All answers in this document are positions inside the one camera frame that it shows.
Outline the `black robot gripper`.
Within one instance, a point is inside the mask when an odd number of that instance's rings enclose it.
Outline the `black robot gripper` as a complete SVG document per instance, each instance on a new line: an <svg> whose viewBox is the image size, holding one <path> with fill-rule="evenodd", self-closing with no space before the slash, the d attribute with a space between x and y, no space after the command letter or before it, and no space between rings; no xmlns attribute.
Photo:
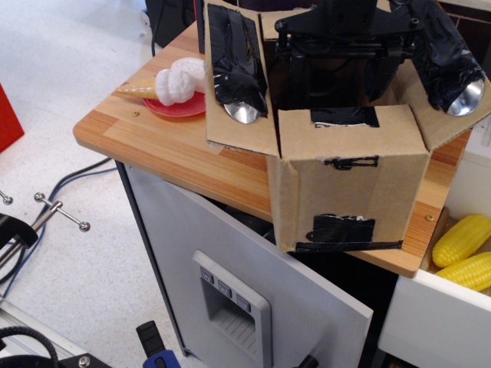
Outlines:
<svg viewBox="0 0 491 368"><path fill-rule="evenodd" d="M275 52L289 62L280 110L309 107L311 62L306 58L366 59L363 87L370 102L381 98L399 63L412 56L423 28L409 1L395 11L376 1L319 1L309 11L275 22Z"/></svg>

